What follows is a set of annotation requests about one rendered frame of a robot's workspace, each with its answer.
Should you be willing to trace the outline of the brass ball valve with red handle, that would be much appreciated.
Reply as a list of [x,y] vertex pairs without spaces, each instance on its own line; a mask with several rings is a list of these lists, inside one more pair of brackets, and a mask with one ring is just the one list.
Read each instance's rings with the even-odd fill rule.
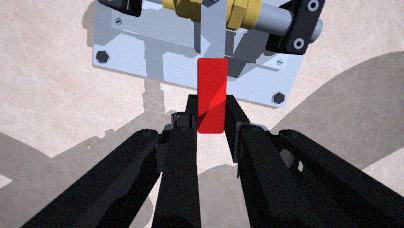
[[197,60],[200,134],[224,132],[225,56],[283,70],[290,54],[304,55],[320,36],[319,17],[325,4],[325,0],[98,2],[112,8],[114,29],[201,50]]

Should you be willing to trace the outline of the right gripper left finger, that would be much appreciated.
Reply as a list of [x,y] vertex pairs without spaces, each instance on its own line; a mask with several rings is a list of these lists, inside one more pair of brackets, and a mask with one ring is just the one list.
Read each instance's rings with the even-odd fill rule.
[[151,228],[201,228],[197,94],[161,134],[132,134],[20,228],[129,228],[162,172]]

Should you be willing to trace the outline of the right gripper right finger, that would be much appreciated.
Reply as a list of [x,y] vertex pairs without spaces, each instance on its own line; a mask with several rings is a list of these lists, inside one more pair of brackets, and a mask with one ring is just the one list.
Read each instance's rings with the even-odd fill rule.
[[224,131],[251,228],[404,228],[403,196],[298,131],[250,123],[233,95]]

